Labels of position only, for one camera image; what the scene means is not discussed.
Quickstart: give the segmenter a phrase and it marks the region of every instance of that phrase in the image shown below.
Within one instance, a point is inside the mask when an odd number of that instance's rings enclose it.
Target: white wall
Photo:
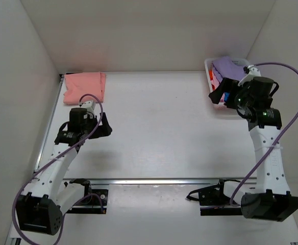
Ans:
[[[246,57],[272,0],[21,0],[59,72],[203,70]]]
[[[11,205],[31,176],[58,73],[18,0],[0,0],[0,244]]]
[[[252,63],[279,61],[298,69],[298,1],[276,1],[248,58]],[[286,125],[298,110],[298,77],[282,67],[261,67],[261,71],[280,84],[273,106]],[[298,120],[284,135],[282,145],[286,177],[292,194],[298,196]],[[298,211],[295,218],[298,224]]]

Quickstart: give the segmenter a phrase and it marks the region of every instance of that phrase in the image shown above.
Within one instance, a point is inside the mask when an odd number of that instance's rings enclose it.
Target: white basket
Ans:
[[[212,86],[211,86],[211,81],[210,81],[210,76],[209,76],[209,70],[212,69],[212,62],[216,59],[219,58],[209,58],[205,60],[205,69],[206,69],[206,74],[207,74],[207,80],[208,80],[208,84],[209,84],[209,90],[210,92],[212,92]],[[231,58],[232,62],[236,65],[240,65],[240,66],[248,66],[250,65],[250,63],[248,62],[248,60],[246,59],[240,59],[240,58]],[[214,108],[215,109],[224,109],[226,108],[226,106],[224,105],[223,102],[219,102],[218,105],[214,104]]]

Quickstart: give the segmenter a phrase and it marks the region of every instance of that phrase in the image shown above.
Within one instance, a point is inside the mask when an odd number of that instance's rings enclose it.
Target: robotic arm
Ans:
[[[257,162],[269,148],[273,150],[257,169],[257,185],[250,189],[241,186],[233,200],[246,218],[281,222],[298,209],[298,197],[291,195],[286,182],[280,143],[272,145],[282,127],[280,112],[270,107],[279,85],[272,79],[261,77],[254,66],[245,67],[244,71],[247,75],[241,81],[224,78],[209,98],[218,104],[222,95],[229,93],[225,105],[247,120]],[[205,192],[201,201],[227,205],[238,185],[232,180],[222,180],[216,188],[201,190]]]
[[[52,160],[70,146],[86,137],[97,124],[93,101],[72,108],[69,121],[59,129],[55,139]],[[112,132],[106,114],[103,113],[102,125],[89,139],[109,136]],[[29,183],[16,204],[16,213],[21,230],[55,235],[63,222],[63,215],[82,197],[91,193],[90,182],[84,179],[72,180],[63,191],[59,187],[69,165],[77,156],[80,147],[71,149],[57,159]]]

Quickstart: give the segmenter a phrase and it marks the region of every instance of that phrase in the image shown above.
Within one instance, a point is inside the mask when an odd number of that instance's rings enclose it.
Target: white floor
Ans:
[[[41,165],[72,108],[65,91]],[[208,93],[204,72],[108,72],[103,106],[113,133],[87,141],[65,177],[244,177],[255,164],[246,121],[214,110]]]
[[[200,216],[198,203],[185,200],[188,192],[200,187],[110,185],[107,214],[67,214],[59,244],[290,245],[298,242],[293,216],[281,223],[242,216]],[[45,245],[56,240],[48,235],[25,234]],[[18,237],[15,230],[10,237]]]

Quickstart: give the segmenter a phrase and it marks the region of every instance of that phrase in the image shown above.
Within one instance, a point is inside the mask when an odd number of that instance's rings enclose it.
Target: purple cloth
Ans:
[[[245,77],[243,66],[235,65],[228,56],[216,59],[212,63],[223,78],[230,78],[240,81]]]
[[[218,70],[216,69],[216,67],[214,65],[212,65],[212,72],[214,73],[214,75],[217,78],[217,80],[219,81],[219,83],[221,83],[222,82],[222,76],[218,72]]]

